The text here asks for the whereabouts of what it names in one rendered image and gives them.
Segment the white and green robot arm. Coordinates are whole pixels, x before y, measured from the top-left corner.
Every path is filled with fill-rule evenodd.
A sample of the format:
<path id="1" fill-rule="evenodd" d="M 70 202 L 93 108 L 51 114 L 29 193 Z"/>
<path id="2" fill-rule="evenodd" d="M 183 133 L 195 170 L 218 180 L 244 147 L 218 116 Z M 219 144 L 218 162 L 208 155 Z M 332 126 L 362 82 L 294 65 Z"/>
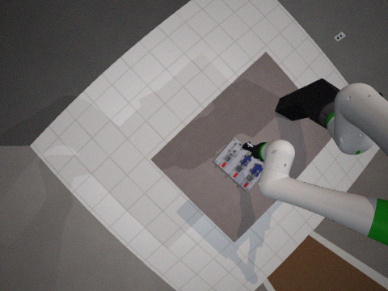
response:
<path id="1" fill-rule="evenodd" d="M 388 101 L 370 85 L 342 88 L 321 110 L 319 121 L 343 153 L 364 153 L 375 142 L 388 156 Z M 290 178 L 295 150 L 285 140 L 259 143 L 255 156 L 264 162 L 258 181 L 264 196 L 317 213 L 388 246 L 388 200 Z"/>

